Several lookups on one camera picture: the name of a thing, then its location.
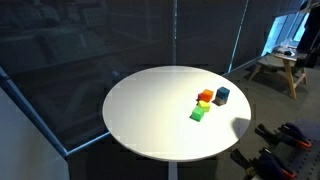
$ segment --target table top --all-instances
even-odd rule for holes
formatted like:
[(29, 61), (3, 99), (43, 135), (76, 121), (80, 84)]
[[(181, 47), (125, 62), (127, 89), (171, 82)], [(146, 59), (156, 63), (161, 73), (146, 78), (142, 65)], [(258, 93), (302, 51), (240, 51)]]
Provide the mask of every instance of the table top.
[[(190, 115), (204, 89), (230, 90), (227, 104), (211, 108), (200, 122)], [(247, 130), (251, 110), (233, 83), (212, 72), (163, 66), (132, 74), (116, 84), (103, 104), (110, 134), (142, 156), (186, 162), (214, 156), (235, 144)]]

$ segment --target dark blue cube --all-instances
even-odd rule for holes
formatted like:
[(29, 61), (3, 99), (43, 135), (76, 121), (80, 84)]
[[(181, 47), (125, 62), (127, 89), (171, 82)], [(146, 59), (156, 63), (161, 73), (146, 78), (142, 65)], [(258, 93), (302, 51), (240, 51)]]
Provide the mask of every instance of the dark blue cube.
[(229, 93), (230, 93), (229, 89), (225, 87), (221, 87), (218, 89), (216, 97), (220, 98), (221, 100), (227, 100)]

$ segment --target orange cube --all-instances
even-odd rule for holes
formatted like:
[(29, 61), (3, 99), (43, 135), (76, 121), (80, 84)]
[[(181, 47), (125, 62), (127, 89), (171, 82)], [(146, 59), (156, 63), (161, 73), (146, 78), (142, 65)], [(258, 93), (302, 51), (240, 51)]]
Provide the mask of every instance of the orange cube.
[(210, 100), (213, 97), (213, 91), (209, 89), (205, 89), (200, 96), (200, 100), (205, 101), (205, 102), (210, 102)]

